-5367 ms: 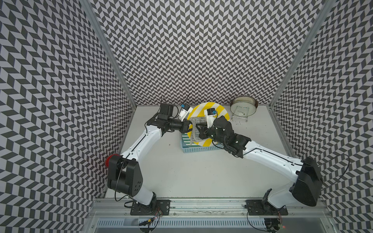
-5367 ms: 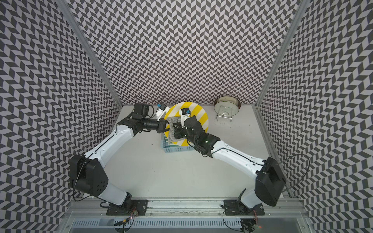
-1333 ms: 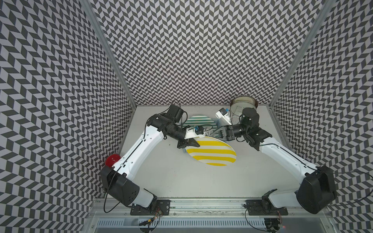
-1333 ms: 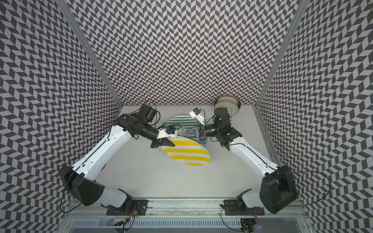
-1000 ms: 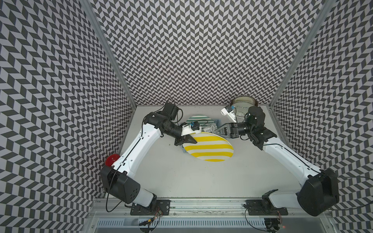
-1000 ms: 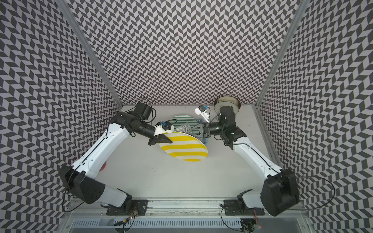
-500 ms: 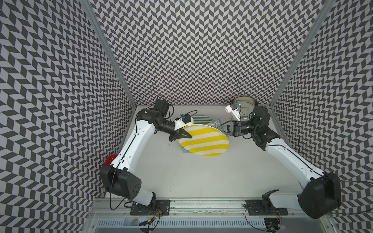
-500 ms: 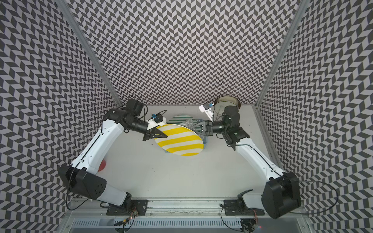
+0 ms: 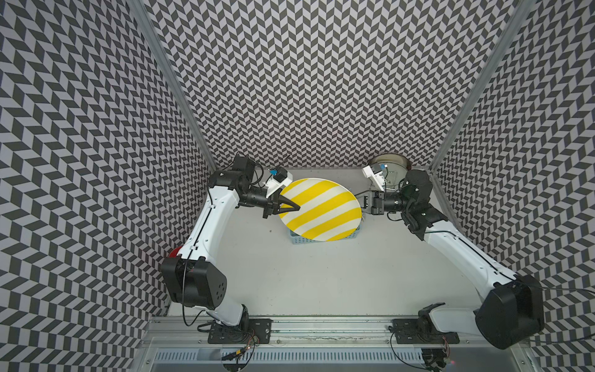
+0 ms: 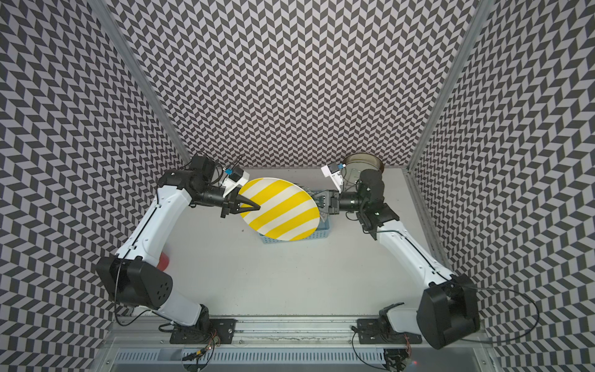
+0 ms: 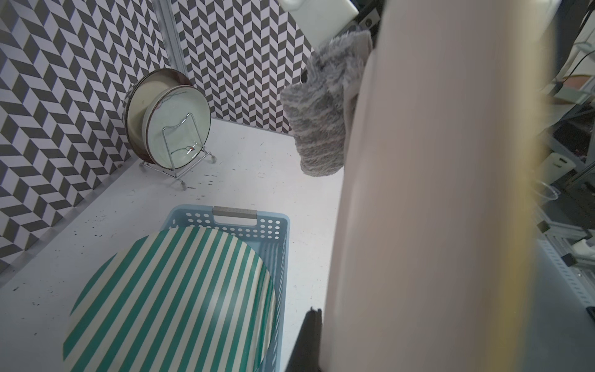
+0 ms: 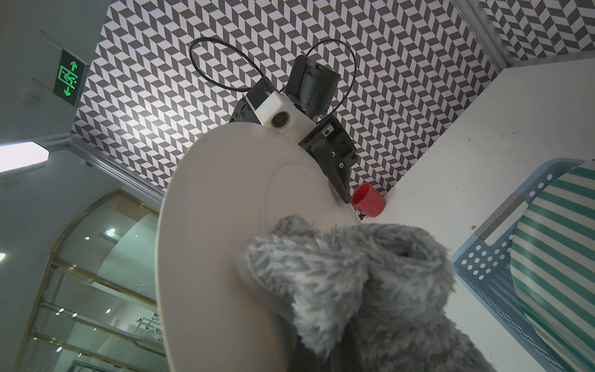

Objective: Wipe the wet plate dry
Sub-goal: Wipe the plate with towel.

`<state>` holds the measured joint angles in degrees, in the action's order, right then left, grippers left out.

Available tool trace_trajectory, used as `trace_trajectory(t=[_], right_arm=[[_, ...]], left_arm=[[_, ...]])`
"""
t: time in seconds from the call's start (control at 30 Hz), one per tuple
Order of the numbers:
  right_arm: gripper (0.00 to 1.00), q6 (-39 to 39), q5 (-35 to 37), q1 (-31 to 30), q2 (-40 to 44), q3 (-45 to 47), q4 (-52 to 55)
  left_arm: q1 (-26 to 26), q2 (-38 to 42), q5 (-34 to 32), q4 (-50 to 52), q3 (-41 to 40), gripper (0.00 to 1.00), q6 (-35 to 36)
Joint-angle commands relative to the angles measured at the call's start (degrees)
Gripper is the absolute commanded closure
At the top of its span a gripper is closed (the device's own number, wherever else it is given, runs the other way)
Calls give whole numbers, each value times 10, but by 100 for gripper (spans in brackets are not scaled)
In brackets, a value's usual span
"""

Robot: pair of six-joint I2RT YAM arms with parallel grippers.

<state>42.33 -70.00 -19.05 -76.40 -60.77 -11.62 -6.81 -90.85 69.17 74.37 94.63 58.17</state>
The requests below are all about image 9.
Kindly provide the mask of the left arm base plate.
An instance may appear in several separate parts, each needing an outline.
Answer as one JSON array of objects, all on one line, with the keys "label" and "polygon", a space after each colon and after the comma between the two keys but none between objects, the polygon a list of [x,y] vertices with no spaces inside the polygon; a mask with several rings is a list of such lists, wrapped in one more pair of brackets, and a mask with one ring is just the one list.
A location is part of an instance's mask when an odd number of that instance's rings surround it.
[{"label": "left arm base plate", "polygon": [[257,346],[269,344],[273,322],[272,319],[249,319],[246,330],[215,322],[209,330],[208,344],[248,344],[249,341]]}]

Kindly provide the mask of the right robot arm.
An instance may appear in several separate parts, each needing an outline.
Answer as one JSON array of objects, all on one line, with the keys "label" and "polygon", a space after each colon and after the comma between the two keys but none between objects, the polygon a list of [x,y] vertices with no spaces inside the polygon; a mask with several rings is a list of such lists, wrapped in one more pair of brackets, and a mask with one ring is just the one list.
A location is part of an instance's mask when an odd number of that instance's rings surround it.
[{"label": "right robot arm", "polygon": [[466,333],[482,336],[493,347],[505,350],[544,330],[539,281],[498,263],[435,208],[430,202],[433,184],[426,171],[407,171],[393,191],[384,190],[381,168],[366,166],[363,174],[375,186],[364,196],[364,211],[371,215],[399,213],[408,231],[453,263],[480,297],[476,309],[452,308],[438,302],[419,310],[419,336]]}]

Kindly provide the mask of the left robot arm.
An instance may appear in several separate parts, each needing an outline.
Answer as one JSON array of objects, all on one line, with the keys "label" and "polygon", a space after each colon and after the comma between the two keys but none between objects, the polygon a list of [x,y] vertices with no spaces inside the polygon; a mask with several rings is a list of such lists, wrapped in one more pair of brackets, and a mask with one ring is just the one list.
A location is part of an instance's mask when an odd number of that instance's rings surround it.
[{"label": "left robot arm", "polygon": [[200,308],[219,326],[248,330],[249,313],[227,292],[227,278],[215,266],[226,226],[240,207],[263,209],[263,218],[297,212],[301,206],[281,192],[293,182],[286,168],[277,166],[261,185],[256,171],[263,166],[237,154],[232,163],[209,177],[207,197],[189,238],[164,259],[161,274],[172,302],[186,308]]}]

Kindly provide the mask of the yellow striped plate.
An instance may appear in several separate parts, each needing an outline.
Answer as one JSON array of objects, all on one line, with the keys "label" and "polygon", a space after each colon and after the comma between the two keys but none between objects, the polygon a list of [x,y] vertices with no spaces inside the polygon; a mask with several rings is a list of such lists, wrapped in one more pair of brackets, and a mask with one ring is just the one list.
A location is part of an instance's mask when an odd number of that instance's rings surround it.
[{"label": "yellow striped plate", "polygon": [[344,186],[322,178],[292,182],[281,195],[300,206],[280,214],[280,220],[299,237],[315,242],[343,240],[359,228],[363,212],[357,197]]}]

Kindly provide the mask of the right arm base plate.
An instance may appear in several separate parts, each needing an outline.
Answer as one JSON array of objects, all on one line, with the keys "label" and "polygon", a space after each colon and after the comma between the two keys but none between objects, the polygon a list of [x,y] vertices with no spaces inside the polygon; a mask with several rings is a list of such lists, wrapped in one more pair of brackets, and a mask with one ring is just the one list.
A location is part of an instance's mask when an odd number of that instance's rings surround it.
[{"label": "right arm base plate", "polygon": [[442,333],[429,320],[393,319],[389,330],[395,334],[398,344],[412,345],[446,345],[459,344],[457,333]]}]

